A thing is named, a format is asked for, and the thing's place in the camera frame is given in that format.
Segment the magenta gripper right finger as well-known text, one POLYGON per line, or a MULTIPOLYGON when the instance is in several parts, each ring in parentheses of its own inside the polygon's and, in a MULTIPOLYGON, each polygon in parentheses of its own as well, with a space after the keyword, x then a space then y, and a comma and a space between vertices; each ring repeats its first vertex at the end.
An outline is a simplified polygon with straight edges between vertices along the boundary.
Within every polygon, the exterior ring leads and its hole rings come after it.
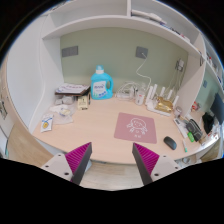
POLYGON ((148 185, 180 170, 180 166, 167 155, 158 155, 137 143, 133 144, 132 154, 143 185, 148 185))

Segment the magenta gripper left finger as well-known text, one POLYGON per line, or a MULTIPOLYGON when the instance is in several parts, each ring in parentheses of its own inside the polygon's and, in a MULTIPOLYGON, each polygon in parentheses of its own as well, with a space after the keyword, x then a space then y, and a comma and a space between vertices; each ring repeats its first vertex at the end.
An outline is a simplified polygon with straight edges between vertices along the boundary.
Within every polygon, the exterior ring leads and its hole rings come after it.
POLYGON ((63 154, 58 153, 42 166, 42 169, 79 185, 92 154, 92 143, 86 143, 63 154))

